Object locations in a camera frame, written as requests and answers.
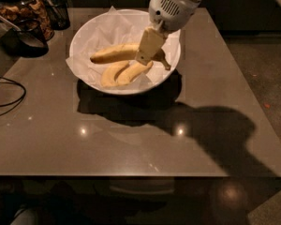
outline jar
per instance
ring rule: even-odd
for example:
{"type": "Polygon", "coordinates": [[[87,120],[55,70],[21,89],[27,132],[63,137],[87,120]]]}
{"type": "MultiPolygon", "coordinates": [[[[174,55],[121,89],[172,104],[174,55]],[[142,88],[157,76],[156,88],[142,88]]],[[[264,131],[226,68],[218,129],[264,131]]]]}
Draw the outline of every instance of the jar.
{"type": "Polygon", "coordinates": [[[13,23],[37,19],[46,40],[54,35],[43,0],[0,0],[0,15],[13,23]]]}

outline glossy table surface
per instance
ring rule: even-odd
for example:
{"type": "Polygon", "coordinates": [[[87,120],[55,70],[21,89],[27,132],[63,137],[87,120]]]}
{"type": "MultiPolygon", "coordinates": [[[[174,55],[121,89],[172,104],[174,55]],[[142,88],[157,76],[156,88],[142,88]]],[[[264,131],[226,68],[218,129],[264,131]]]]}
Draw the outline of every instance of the glossy table surface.
{"type": "MultiPolygon", "coordinates": [[[[27,96],[0,117],[0,175],[281,176],[281,144],[206,9],[182,30],[177,70],[134,97],[72,74],[71,39],[107,9],[68,11],[71,26],[49,52],[5,74],[27,96]]],[[[0,103],[21,92],[0,85],[0,103]]]]}

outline banana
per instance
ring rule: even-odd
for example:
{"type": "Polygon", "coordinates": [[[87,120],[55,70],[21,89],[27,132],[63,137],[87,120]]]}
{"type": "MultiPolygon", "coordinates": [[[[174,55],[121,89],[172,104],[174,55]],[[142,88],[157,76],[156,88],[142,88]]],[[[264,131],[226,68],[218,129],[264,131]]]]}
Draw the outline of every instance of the banana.
{"type": "MultiPolygon", "coordinates": [[[[139,46],[139,43],[122,43],[113,45],[95,52],[92,54],[90,59],[95,64],[108,64],[123,60],[135,60],[139,46]]],[[[170,64],[167,62],[166,54],[162,49],[160,49],[157,54],[152,57],[152,60],[161,62],[165,67],[165,70],[170,70],[170,64]]]]}
{"type": "Polygon", "coordinates": [[[119,73],[129,66],[129,61],[120,61],[111,64],[107,67],[101,76],[102,87],[113,87],[117,86],[116,78],[119,73]]]}
{"type": "Polygon", "coordinates": [[[153,61],[150,61],[146,66],[137,62],[130,67],[123,70],[118,79],[117,84],[118,85],[127,85],[130,84],[136,77],[141,75],[142,72],[150,69],[153,65],[153,61]]]}
{"type": "Polygon", "coordinates": [[[95,64],[108,64],[122,60],[133,60],[139,46],[139,43],[123,43],[110,46],[95,52],[91,56],[91,61],[95,64]]]}

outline cord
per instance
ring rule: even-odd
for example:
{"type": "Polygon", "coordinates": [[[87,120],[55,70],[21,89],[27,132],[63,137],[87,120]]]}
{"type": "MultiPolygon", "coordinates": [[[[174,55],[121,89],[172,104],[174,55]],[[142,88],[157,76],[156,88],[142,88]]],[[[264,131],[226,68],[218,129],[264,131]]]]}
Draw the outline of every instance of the cord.
{"type": "Polygon", "coordinates": [[[7,78],[1,77],[1,76],[0,76],[0,79],[3,79],[3,80],[7,81],[7,82],[0,82],[0,84],[17,85],[17,86],[20,86],[20,88],[23,90],[22,95],[19,98],[17,98],[16,100],[11,101],[9,103],[5,103],[5,104],[0,104],[0,108],[7,107],[7,106],[15,104],[12,108],[8,109],[6,112],[0,113],[0,116],[2,116],[2,115],[5,115],[5,114],[9,113],[12,110],[14,110],[16,107],[18,107],[20,105],[20,103],[24,100],[27,92],[26,92],[26,88],[22,84],[20,84],[19,82],[16,82],[16,81],[13,81],[11,79],[7,79],[7,78]]]}

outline table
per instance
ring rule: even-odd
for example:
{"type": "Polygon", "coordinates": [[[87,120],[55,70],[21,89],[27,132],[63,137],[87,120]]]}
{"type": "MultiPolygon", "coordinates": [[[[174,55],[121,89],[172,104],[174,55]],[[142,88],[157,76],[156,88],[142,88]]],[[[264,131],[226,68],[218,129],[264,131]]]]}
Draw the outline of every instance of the table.
{"type": "MultiPolygon", "coordinates": [[[[27,89],[0,117],[0,175],[281,176],[281,145],[205,8],[182,30],[177,70],[140,97],[106,96],[72,74],[77,30],[104,8],[70,8],[49,52],[5,74],[27,89]]],[[[0,102],[20,89],[0,86],[0,102]]]]}

